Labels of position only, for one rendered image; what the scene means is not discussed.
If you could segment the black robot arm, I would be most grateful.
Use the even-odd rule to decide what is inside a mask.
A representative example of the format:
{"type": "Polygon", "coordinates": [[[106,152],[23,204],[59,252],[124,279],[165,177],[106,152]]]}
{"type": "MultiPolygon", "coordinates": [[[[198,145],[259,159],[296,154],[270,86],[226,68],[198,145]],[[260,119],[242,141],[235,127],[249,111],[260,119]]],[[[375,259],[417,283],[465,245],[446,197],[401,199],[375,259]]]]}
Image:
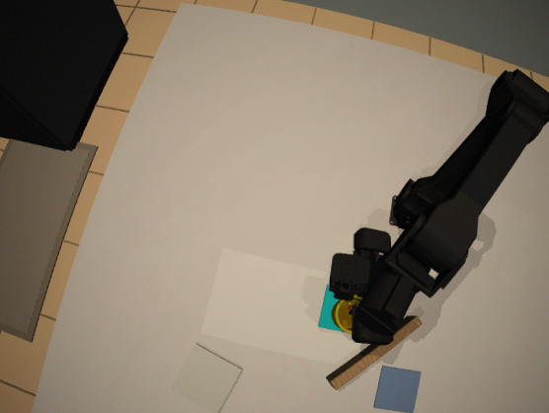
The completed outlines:
{"type": "Polygon", "coordinates": [[[329,291],[361,297],[354,314],[373,333],[395,335],[416,293],[432,297],[448,286],[477,237],[480,213],[549,122],[549,92],[522,71],[505,70],[490,92],[486,116],[433,176],[410,179],[392,197],[389,223],[405,230],[376,277],[373,255],[333,255],[329,291]]]}

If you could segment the long wooden rail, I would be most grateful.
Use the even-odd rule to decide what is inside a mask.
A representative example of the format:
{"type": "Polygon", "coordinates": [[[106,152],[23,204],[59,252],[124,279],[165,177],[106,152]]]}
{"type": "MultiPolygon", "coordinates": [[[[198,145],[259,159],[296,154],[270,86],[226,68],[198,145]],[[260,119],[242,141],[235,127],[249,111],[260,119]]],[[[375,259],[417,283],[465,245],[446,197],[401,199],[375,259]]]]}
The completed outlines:
{"type": "Polygon", "coordinates": [[[334,389],[339,389],[345,383],[351,381],[357,374],[363,372],[383,355],[388,353],[399,342],[405,340],[421,325],[422,322],[418,316],[409,315],[405,317],[402,319],[393,337],[393,341],[389,345],[383,346],[370,344],[348,362],[341,365],[336,371],[333,371],[327,375],[327,381],[331,383],[331,386],[333,386],[334,389]]]}

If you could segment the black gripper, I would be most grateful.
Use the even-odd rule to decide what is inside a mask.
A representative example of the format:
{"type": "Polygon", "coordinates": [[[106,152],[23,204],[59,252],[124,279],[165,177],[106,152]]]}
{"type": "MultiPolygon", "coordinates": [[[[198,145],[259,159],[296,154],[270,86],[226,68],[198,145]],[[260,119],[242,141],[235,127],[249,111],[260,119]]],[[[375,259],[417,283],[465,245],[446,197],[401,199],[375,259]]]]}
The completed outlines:
{"type": "MultiPolygon", "coordinates": [[[[384,253],[391,249],[391,237],[386,231],[374,229],[374,228],[361,228],[354,235],[354,250],[353,255],[361,256],[362,258],[368,258],[372,255],[372,265],[370,268],[370,276],[376,277],[380,272],[380,261],[384,253]],[[379,255],[381,253],[381,255],[379,255]]],[[[355,316],[355,310],[358,305],[352,304],[352,310],[349,311],[349,315],[352,316],[352,339],[356,343],[372,344],[372,345],[389,345],[393,341],[393,336],[382,336],[377,333],[371,332],[368,328],[365,328],[355,316]]]]}

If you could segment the olive yellow cup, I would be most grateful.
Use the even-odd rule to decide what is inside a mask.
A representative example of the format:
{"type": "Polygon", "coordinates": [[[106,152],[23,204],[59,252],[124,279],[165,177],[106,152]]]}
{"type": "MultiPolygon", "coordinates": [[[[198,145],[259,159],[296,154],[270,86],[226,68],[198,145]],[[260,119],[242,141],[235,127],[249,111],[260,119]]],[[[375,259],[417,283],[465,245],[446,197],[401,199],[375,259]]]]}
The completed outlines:
{"type": "Polygon", "coordinates": [[[349,315],[349,309],[347,302],[350,302],[351,305],[359,305],[359,303],[362,301],[361,297],[357,297],[356,295],[353,296],[353,300],[342,300],[340,299],[335,303],[335,305],[332,308],[332,319],[333,322],[335,322],[336,326],[340,328],[341,330],[347,332],[348,334],[352,334],[352,316],[349,315]],[[339,319],[340,317],[340,319],[339,319]]]}

